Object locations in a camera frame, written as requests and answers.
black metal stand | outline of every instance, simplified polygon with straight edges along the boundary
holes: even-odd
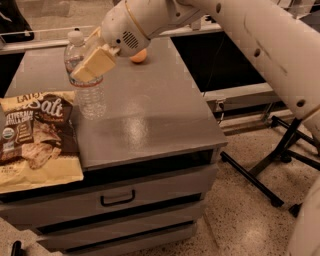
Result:
[[[254,186],[256,186],[262,193],[264,193],[271,200],[271,204],[273,206],[280,207],[283,205],[284,202],[272,191],[270,191],[266,186],[264,186],[256,177],[273,161],[278,159],[280,159],[282,162],[289,163],[291,162],[291,157],[294,157],[297,160],[311,167],[314,167],[317,170],[320,170],[320,163],[313,161],[307,157],[304,157],[296,152],[288,150],[288,148],[292,146],[294,143],[296,143],[299,139],[304,139],[311,145],[315,146],[315,143],[312,138],[298,131],[298,128],[301,124],[301,120],[294,119],[293,122],[289,125],[286,122],[282,121],[280,118],[273,116],[271,126],[275,127],[277,124],[280,124],[283,127],[287,128],[286,133],[283,135],[277,147],[268,156],[262,159],[256,166],[254,166],[250,171],[245,170],[227,153],[222,152],[220,155],[223,161],[231,164],[238,172],[240,172]],[[300,206],[301,205],[294,205],[290,208],[290,212],[292,213],[292,215],[298,215]]]

cable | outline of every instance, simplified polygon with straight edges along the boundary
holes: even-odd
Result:
[[[216,51],[216,53],[215,53],[215,55],[214,55],[214,57],[213,57],[212,69],[211,69],[211,73],[210,73],[210,77],[209,77],[208,83],[207,83],[206,86],[204,87],[203,97],[206,95],[208,86],[209,86],[209,84],[210,84],[210,82],[211,82],[211,79],[212,79],[212,77],[213,77],[213,71],[214,71],[214,68],[215,68],[215,62],[216,62],[217,56],[218,56],[218,54],[219,54],[219,52],[220,52],[220,50],[221,50],[221,48],[222,48],[222,45],[223,45],[223,43],[224,43],[225,37],[226,37],[226,33],[223,34],[223,38],[222,38],[222,40],[221,40],[221,43],[220,43],[220,45],[219,45],[219,48],[218,48],[218,50]]]

orange fruit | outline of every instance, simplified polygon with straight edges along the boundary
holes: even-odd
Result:
[[[138,52],[136,55],[131,56],[130,60],[133,63],[141,63],[147,58],[147,49],[143,49],[142,51]]]

plastic water bottle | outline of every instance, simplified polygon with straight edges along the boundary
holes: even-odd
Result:
[[[65,49],[64,62],[69,75],[69,82],[75,88],[80,112],[86,119],[100,119],[106,111],[103,76],[96,77],[89,82],[78,81],[70,76],[77,64],[84,59],[86,48],[81,31],[69,32],[68,39],[70,43]]]

drawer handle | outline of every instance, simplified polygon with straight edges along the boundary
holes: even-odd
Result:
[[[115,205],[119,205],[119,204],[127,204],[127,203],[130,203],[132,202],[135,198],[136,198],[136,191],[133,189],[131,191],[131,198],[129,199],[126,199],[126,200],[122,200],[122,201],[119,201],[119,202],[114,202],[114,203],[105,203],[104,202],[104,196],[101,196],[100,197],[100,203],[103,207],[109,207],[109,206],[115,206]]]

